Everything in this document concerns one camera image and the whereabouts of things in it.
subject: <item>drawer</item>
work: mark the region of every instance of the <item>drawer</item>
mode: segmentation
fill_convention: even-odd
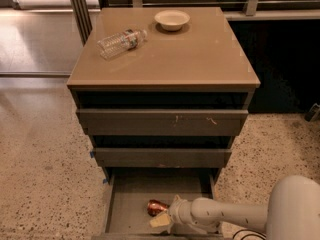
[[[88,135],[237,136],[247,110],[78,109]]]
[[[219,234],[199,234],[184,225],[175,225],[171,235],[167,227],[151,228],[147,213],[149,200],[171,204],[175,195],[193,200],[213,198],[213,170],[116,168],[105,195],[106,212],[104,231],[92,239],[223,239]]]
[[[230,149],[95,148],[100,167],[223,168]]]

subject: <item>cabinet top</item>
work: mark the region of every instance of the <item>cabinet top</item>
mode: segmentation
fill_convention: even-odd
[[[189,14],[177,32],[154,16],[168,9]],[[104,60],[97,42],[126,29],[146,29],[136,49]],[[68,79],[72,88],[176,89],[256,88],[260,85],[223,12],[218,7],[103,8]]]

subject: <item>drawer front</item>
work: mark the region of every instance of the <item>drawer front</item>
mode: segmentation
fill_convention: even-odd
[[[101,167],[222,168],[230,149],[96,148]]]
[[[78,109],[88,135],[237,136],[247,110]]]

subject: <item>white bowl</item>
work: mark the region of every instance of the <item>white bowl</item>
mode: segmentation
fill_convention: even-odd
[[[157,13],[154,19],[160,23],[165,30],[178,31],[184,24],[189,22],[190,16],[178,10],[165,10]]]

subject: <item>floor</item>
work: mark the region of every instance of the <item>floor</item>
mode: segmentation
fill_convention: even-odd
[[[0,11],[0,71],[70,72],[81,47],[72,13]],[[108,185],[66,82],[0,78],[0,239],[91,239],[103,230]],[[320,183],[320,120],[250,114],[232,149],[218,200],[266,204],[287,175]],[[226,238],[238,229],[222,225]]]

